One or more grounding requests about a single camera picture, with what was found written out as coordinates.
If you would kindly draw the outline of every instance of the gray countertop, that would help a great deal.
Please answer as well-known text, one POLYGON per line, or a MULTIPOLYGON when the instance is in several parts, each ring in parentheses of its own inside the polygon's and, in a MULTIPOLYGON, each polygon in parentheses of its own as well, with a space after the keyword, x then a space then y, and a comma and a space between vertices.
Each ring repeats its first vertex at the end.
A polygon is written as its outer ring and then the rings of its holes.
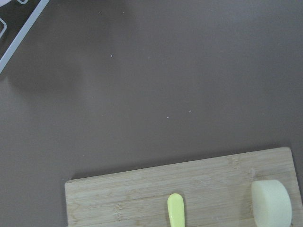
POLYGON ((67 225, 64 183, 288 146, 302 1, 51 0, 0 75, 0 220, 67 225))

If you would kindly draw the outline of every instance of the green handle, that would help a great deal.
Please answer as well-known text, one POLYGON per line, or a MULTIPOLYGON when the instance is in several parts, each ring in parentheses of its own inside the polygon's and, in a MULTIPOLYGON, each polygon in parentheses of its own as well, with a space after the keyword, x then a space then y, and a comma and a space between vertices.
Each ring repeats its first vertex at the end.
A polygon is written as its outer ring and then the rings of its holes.
POLYGON ((181 195, 174 193, 167 199, 171 227, 185 227, 184 202, 181 195))

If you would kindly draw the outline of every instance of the table surface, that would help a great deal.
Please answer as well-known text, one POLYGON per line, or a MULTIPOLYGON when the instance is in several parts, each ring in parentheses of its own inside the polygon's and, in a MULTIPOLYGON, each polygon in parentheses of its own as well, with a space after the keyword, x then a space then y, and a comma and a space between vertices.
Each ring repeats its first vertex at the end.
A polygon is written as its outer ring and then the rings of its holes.
POLYGON ((302 1, 51 0, 0 75, 0 220, 67 225, 70 179, 288 146, 302 1))

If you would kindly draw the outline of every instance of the wooden cutting board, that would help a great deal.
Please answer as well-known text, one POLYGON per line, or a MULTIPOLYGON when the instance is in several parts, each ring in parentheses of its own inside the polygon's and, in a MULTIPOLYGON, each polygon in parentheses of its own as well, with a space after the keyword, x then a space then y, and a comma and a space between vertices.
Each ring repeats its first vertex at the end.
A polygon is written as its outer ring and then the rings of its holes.
POLYGON ((169 227, 167 198, 185 202, 186 227, 255 227, 250 184, 277 179, 303 227, 302 200, 289 148, 158 166, 65 184, 69 227, 169 227))

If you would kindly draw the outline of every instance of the bamboo board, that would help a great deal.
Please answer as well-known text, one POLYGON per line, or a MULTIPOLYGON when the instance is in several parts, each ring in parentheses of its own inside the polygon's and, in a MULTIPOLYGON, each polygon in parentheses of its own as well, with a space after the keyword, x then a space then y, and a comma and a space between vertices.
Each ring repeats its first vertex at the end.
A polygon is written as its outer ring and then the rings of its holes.
POLYGON ((302 200, 289 148, 275 148, 128 172, 65 184, 69 227, 169 227, 167 198, 184 198, 186 227, 255 227, 250 185, 277 179, 303 227, 302 200))

